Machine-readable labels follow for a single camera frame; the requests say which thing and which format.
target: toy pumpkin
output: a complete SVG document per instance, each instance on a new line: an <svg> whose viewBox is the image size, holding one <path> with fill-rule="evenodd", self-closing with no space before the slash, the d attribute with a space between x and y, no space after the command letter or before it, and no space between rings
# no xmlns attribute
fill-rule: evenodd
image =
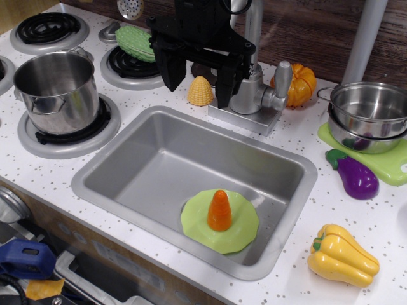
<svg viewBox="0 0 407 305"><path fill-rule="evenodd" d="M298 107L309 100L317 86L317 79L313 70L301 64L292 64L293 80L288 89L288 101L286 107ZM274 88L274 76L270 81Z"/></svg>

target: purple eggplant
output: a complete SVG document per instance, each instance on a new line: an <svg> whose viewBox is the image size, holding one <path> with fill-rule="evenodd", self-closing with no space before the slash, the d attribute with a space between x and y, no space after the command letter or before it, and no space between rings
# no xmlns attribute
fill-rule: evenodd
<svg viewBox="0 0 407 305"><path fill-rule="evenodd" d="M346 193L355 199L370 199L379 192L376 175L362 163L337 149L325 154L326 159L342 178Z"/></svg>

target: white speckled countertop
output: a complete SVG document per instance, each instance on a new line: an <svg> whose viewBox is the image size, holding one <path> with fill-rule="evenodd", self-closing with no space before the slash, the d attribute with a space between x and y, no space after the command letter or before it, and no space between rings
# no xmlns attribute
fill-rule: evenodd
<svg viewBox="0 0 407 305"><path fill-rule="evenodd" d="M113 46L100 42L97 35L112 20L63 4L50 11L72 13L89 24L90 34L81 46L95 57L99 93L111 98L120 110L119 132L145 108L165 105L302 155L315 164L319 176L274 269L257 281L238 280L224 274L170 243L79 199L70 187L72 177L97 151L63 160L39 158L27 152L17 137L18 121L25 106L15 100L14 87L0 96L0 179L41 198L51 207L230 304L405 304L407 186L395 187L381 181L380 193L372 200L355 200L346 194L340 176L324 157L331 147L317 136L318 128L328 120L327 102L314 96L304 107L285 109L268 137L253 134L208 117L206 107L190 105L186 101L193 79L189 73L174 93L166 87L128 91L108 84L100 75L99 63ZM0 56L18 67L33 56L15 51L9 43L9 35L10 32L0 35ZM274 67L262 66L267 83ZM322 80L318 82L318 88L333 85ZM309 270L310 246L318 230L327 223L347 228L380 261L380 272L368 288L327 281Z"/></svg>

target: gray sink basin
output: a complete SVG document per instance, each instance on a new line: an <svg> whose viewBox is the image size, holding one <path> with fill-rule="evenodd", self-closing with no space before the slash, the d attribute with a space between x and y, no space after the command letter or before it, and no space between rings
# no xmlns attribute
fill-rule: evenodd
<svg viewBox="0 0 407 305"><path fill-rule="evenodd" d="M73 178L73 191L104 210L243 280L273 268L317 179L306 158L192 118L151 107ZM246 197L260 219L242 251L222 255L183 234L184 204L200 191Z"/></svg>

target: faucet handle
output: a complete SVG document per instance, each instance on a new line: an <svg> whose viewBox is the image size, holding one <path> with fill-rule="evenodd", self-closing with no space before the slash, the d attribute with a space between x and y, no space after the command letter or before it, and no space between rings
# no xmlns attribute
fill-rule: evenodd
<svg viewBox="0 0 407 305"><path fill-rule="evenodd" d="M274 74L274 94L278 98L285 98L293 79L293 69L287 60L279 63Z"/></svg>

